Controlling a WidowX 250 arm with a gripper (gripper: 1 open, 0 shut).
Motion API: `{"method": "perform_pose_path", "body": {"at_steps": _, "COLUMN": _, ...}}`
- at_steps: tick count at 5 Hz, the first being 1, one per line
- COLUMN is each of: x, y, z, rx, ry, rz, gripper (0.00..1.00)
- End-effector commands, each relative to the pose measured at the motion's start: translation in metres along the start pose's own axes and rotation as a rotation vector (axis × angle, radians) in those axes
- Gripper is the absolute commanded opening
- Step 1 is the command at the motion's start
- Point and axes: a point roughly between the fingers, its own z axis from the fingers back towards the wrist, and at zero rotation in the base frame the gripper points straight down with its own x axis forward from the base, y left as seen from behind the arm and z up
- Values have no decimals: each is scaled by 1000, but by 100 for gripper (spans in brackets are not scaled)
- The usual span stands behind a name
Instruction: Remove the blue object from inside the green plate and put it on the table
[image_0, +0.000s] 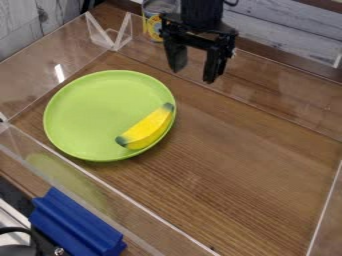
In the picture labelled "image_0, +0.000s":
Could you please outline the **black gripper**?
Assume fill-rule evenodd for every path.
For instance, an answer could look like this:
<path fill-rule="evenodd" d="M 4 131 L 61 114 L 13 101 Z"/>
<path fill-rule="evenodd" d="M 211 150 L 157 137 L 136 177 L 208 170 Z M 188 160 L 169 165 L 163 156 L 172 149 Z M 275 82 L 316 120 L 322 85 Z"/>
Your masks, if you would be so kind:
<path fill-rule="evenodd" d="M 192 26 L 176 13 L 163 14 L 160 36 L 168 66 L 173 73 L 187 65 L 187 47 L 207 52 L 203 81 L 208 84 L 223 74 L 227 59 L 234 55 L 238 30 L 219 21 L 212 26 Z"/>

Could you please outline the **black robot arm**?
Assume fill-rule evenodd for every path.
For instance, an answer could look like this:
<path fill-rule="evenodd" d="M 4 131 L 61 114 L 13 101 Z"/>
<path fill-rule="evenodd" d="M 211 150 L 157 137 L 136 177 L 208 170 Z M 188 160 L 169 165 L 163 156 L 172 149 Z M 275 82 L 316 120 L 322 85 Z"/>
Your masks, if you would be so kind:
<path fill-rule="evenodd" d="M 160 15 L 160 36 L 173 72 L 188 63 L 187 47 L 206 52 L 202 80 L 211 84 L 223 74 L 227 60 L 234 56 L 238 30 L 223 21 L 223 6 L 236 6 L 226 0 L 180 0 L 180 12 Z"/>

